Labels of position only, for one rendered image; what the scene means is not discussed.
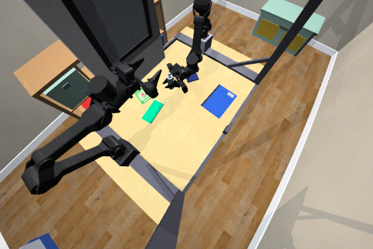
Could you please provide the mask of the green flat rectangular slab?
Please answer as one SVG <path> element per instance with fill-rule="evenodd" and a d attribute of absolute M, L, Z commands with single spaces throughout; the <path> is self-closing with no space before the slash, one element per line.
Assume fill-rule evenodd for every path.
<path fill-rule="evenodd" d="M 154 100 L 143 115 L 142 119 L 151 124 L 163 106 L 164 104 Z"/>

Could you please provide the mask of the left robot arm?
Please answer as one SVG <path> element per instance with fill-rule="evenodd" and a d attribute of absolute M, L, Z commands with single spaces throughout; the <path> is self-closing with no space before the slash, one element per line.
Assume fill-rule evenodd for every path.
<path fill-rule="evenodd" d="M 127 63 L 117 62 L 110 70 L 119 77 L 116 82 L 122 83 L 123 89 L 130 89 L 138 84 L 133 68 Z M 56 186 L 64 175 L 100 157 L 108 156 L 113 160 L 121 160 L 128 152 L 124 144 L 109 135 L 103 138 L 99 145 L 55 162 L 88 134 L 108 126 L 112 121 L 112 113 L 120 113 L 119 108 L 128 100 L 103 75 L 91 78 L 87 88 L 85 93 L 93 99 L 79 121 L 42 148 L 35 150 L 26 163 L 22 180 L 31 194 L 40 195 L 47 192 Z"/>

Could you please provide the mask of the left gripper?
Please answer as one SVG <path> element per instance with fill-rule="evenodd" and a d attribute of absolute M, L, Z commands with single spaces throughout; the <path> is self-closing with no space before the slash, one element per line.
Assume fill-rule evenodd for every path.
<path fill-rule="evenodd" d="M 134 72 L 139 68 L 139 66 L 142 64 L 142 62 L 144 61 L 144 58 L 139 58 L 135 61 L 132 61 L 132 62 L 124 62 L 124 61 L 117 61 L 119 64 L 123 64 L 123 63 L 127 63 L 127 65 L 129 65 L 130 67 L 133 68 Z M 116 63 L 117 63 L 116 62 Z M 151 78 L 148 78 L 147 79 L 147 82 L 142 82 L 140 79 L 138 79 L 136 76 L 135 79 L 138 81 L 138 84 L 136 84 L 134 87 L 130 88 L 130 89 L 123 89 L 124 85 L 122 83 L 118 84 L 116 83 L 116 89 L 122 93 L 127 99 L 129 98 L 133 98 L 133 94 L 137 91 L 137 90 L 141 90 L 141 87 L 143 89 L 143 91 L 149 96 L 151 97 L 152 99 L 153 98 L 156 98 L 159 93 L 158 93 L 158 90 L 157 90 L 157 84 L 158 84 L 158 81 L 159 81 L 159 78 L 160 78 L 160 75 L 161 75 L 161 72 L 162 70 L 158 70 Z M 155 84 L 155 85 L 154 85 Z"/>

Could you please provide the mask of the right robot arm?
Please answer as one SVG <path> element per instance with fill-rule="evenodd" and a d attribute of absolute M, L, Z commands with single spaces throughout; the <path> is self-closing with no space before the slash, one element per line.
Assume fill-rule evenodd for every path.
<path fill-rule="evenodd" d="M 207 18 L 210 15 L 211 7 L 211 0 L 194 0 L 193 2 L 193 43 L 192 49 L 189 52 L 190 55 L 188 54 L 186 57 L 186 67 L 191 75 L 199 71 L 198 62 L 203 59 L 203 56 L 201 55 L 202 50 L 200 48 L 200 40 L 205 40 L 209 36 L 208 31 L 212 28 L 211 22 L 209 22 L 210 19 Z M 196 15 L 195 11 L 199 13 L 199 16 Z M 180 78 L 187 73 L 187 71 L 183 69 L 184 66 L 180 66 L 178 63 L 175 63 L 172 68 L 176 74 L 179 74 Z"/>

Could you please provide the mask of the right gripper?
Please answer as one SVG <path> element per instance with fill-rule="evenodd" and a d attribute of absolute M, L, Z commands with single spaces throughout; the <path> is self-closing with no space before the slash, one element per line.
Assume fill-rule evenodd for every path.
<path fill-rule="evenodd" d="M 171 87 L 178 87 L 178 88 L 182 88 L 182 91 L 184 92 L 184 94 L 188 91 L 188 88 L 187 88 L 187 86 L 186 86 L 186 84 L 183 82 L 183 80 L 184 79 L 186 79 L 186 78 L 189 78 L 190 77 L 190 72 L 189 72 L 189 70 L 188 70 L 188 68 L 187 67 L 184 67 L 183 69 L 184 70 L 186 70 L 187 71 L 187 73 L 183 76 L 183 77 L 179 77 L 179 74 L 176 74 L 175 73 L 175 71 L 174 71 L 174 69 L 172 68 L 172 64 L 171 63 L 168 63 L 168 64 L 166 64 L 167 66 L 168 66 L 168 68 L 170 68 L 170 69 L 168 69 L 169 70 L 169 72 L 172 74 L 172 76 L 173 76 L 173 82 L 172 83 L 170 83 L 169 85 L 167 85 L 166 87 L 165 87 L 165 89 L 166 88 L 171 88 Z M 172 70 L 173 69 L 173 70 Z M 176 78 L 176 80 L 174 79 L 174 77 Z M 180 80 L 179 80 L 180 79 Z M 182 82 L 181 82 L 182 81 Z M 166 84 L 167 83 L 167 78 L 164 80 L 164 82 L 162 83 L 162 84 Z"/>

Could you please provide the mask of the black rectangular frame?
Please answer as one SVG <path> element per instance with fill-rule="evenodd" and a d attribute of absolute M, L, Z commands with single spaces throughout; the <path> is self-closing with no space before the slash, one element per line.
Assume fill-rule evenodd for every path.
<path fill-rule="evenodd" d="M 67 8 L 68 12 L 71 14 L 75 22 L 78 24 L 84 35 L 87 37 L 93 48 L 96 50 L 100 58 L 103 60 L 107 68 L 110 70 L 110 68 L 119 60 L 120 62 L 123 61 L 125 58 L 127 58 L 129 55 L 131 55 L 135 50 L 137 50 L 142 44 L 144 44 L 148 39 L 150 39 L 152 35 L 152 27 L 150 22 L 150 15 L 149 15 L 149 8 L 147 4 L 147 0 L 142 0 L 143 4 L 143 10 L 145 13 L 145 19 L 146 19 L 146 26 L 147 26 L 147 32 L 148 35 L 142 39 L 140 42 L 138 42 L 135 46 L 133 46 L 129 51 L 127 51 L 123 56 L 121 56 L 118 60 L 116 60 L 113 64 L 110 62 L 108 57 L 106 56 L 105 52 L 99 45 L 98 41 L 96 40 L 95 36 L 89 29 L 88 25 L 86 24 L 85 20 L 81 16 L 80 12 L 78 11 L 77 7 L 73 3 L 72 0 L 61 0 L 62 3 Z M 111 70 L 110 70 L 111 71 Z"/>

